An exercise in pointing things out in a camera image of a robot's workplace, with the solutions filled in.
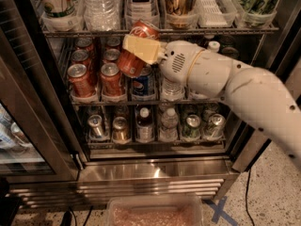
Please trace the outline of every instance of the refrigerator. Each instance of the refrigerator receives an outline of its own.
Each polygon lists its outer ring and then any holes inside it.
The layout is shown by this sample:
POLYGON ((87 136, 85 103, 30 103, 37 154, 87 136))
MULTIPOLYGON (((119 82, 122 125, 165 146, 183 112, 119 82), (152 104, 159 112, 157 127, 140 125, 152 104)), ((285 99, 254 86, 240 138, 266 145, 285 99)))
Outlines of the refrigerator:
MULTIPOLYGON (((41 19, 40 0, 0 0, 0 103, 3 117, 8 118, 4 130, 11 135, 7 142, 1 138, 0 176, 9 182, 8 195, 21 197, 22 208, 106 205, 117 196, 171 193, 196 193, 203 200, 219 200, 271 142, 220 101, 186 97, 167 103, 177 108, 219 103, 226 119, 223 137, 216 141, 160 141, 155 118, 160 96, 151 101, 133 100, 130 78, 126 78, 125 101, 104 102, 102 96, 93 103, 73 100, 67 70, 75 41, 93 38, 103 51, 110 37, 123 39, 130 31, 124 4, 125 0, 120 0, 119 28, 53 32, 41 19), (93 138, 87 124, 89 112, 101 110, 112 124, 112 111, 118 105, 129 108, 131 141, 120 144, 111 137, 93 138), (136 139, 137 105, 150 106, 154 112, 153 141, 136 139), (11 134, 13 123, 23 133, 25 146, 11 134)), ((295 82, 301 78, 300 7, 301 0, 280 0, 274 21, 262 29, 232 24, 175 30, 164 27, 165 17, 161 16, 161 40, 198 42, 208 34, 233 36, 240 59, 273 72, 300 105, 301 91, 295 82)))

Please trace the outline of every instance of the blue tape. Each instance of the blue tape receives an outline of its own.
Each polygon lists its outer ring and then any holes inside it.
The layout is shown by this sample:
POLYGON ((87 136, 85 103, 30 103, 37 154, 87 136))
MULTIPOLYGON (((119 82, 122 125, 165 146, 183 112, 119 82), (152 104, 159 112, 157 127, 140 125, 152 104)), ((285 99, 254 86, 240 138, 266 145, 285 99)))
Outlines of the blue tape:
POLYGON ((232 226, 237 226, 238 223, 235 221, 231 216, 229 216, 225 211, 224 211, 224 206, 226 204, 227 197, 222 198, 219 202, 218 205, 216 205, 214 202, 210 200, 205 200, 206 202, 213 210, 214 210, 214 216, 212 218, 212 222, 217 223, 219 218, 222 217, 224 218, 225 221, 227 221, 230 225, 232 226))

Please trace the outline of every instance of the black cable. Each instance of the black cable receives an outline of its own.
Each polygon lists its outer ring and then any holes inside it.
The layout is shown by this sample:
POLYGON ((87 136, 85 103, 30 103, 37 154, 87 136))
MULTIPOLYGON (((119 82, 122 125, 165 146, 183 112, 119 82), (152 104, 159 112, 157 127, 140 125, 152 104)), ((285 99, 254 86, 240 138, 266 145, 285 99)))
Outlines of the black cable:
POLYGON ((90 215, 91 215, 92 210, 93 210, 93 206, 90 206, 90 210, 88 211, 88 214, 87 214, 87 217, 86 217, 86 220, 85 220, 83 226, 86 226, 87 221, 88 221, 88 219, 90 218, 90 215))
POLYGON ((247 213, 248 217, 250 218, 252 225, 255 226, 254 220, 253 220, 252 216, 250 215, 250 213, 248 212, 248 206, 247 206, 247 194, 248 194, 248 188, 250 185, 250 178, 251 178, 251 169, 248 172, 247 182, 246 182, 246 213, 247 213))
POLYGON ((73 210, 71 209, 71 207, 69 207, 69 211, 70 211, 70 212, 72 213, 72 215, 74 216, 75 226, 77 226, 76 216, 75 216, 73 210))

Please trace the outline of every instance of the black soda can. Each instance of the black soda can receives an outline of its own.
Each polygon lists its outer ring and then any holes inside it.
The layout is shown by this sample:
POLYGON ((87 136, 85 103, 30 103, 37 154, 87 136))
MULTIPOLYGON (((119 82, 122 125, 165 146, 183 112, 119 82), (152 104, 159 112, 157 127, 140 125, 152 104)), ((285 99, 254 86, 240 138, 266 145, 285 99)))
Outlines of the black soda can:
POLYGON ((133 78, 133 94, 148 96, 154 94, 154 74, 151 65, 147 64, 139 77, 133 78))

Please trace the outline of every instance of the white robotic arm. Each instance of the white robotic arm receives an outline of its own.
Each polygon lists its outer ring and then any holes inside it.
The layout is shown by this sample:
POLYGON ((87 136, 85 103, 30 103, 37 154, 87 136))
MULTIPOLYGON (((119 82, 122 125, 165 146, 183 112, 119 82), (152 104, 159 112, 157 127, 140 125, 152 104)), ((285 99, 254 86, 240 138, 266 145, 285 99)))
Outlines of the white robotic arm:
POLYGON ((162 58, 160 70, 167 79, 220 99, 241 120, 301 162, 301 112, 273 73, 183 40, 165 44, 164 53, 161 46, 154 40, 129 37, 123 43, 125 49, 149 63, 162 58), (148 51, 155 51, 156 56, 150 59, 148 51))

